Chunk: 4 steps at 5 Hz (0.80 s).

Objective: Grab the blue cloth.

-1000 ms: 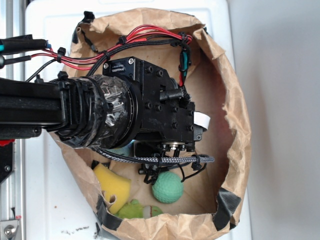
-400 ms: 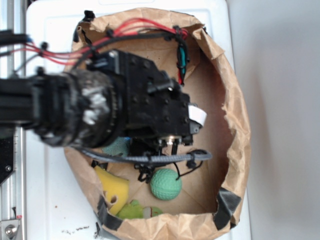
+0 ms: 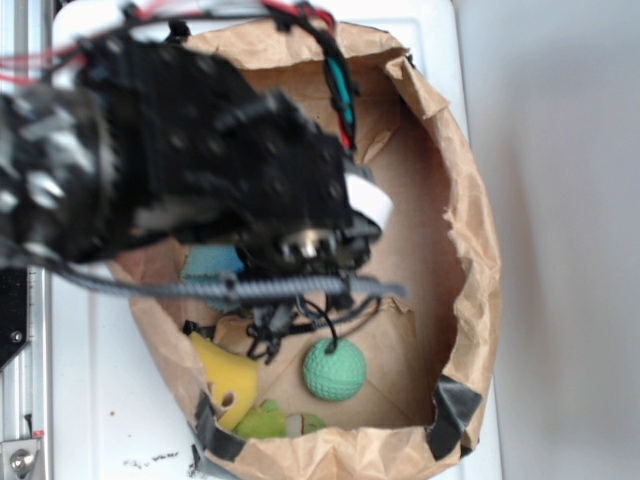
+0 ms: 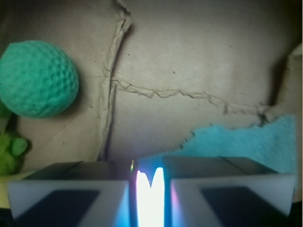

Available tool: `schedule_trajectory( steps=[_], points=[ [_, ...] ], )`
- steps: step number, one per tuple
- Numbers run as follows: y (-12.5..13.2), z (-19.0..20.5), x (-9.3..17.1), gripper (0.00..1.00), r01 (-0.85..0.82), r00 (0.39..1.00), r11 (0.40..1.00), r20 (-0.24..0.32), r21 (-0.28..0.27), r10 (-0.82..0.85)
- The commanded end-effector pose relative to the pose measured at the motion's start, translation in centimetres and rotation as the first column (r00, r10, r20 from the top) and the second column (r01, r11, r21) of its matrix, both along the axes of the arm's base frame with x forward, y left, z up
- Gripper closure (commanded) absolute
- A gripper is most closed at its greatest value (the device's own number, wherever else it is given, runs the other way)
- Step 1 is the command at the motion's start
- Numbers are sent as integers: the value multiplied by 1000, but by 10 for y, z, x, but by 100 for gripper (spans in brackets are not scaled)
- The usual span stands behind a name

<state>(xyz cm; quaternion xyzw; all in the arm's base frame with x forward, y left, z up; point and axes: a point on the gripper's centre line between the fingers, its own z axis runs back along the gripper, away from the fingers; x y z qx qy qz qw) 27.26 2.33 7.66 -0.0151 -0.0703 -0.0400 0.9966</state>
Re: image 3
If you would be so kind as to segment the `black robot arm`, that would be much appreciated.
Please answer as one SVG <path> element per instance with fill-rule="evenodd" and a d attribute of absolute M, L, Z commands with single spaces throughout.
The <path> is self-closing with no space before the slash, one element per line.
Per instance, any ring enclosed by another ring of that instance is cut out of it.
<path fill-rule="evenodd" d="M 172 238 L 271 275 L 361 267 L 392 210 L 371 173 L 283 91 L 227 59 L 92 40 L 69 88 L 1 99 L 1 261 L 107 260 Z"/>

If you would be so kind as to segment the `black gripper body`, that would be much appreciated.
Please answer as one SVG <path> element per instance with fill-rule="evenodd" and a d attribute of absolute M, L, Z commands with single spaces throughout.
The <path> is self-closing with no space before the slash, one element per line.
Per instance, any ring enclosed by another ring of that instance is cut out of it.
<path fill-rule="evenodd" d="M 370 259 L 393 202 L 372 171 L 284 93 L 226 107 L 207 146 L 231 188 L 234 244 L 247 270 L 340 274 Z"/>

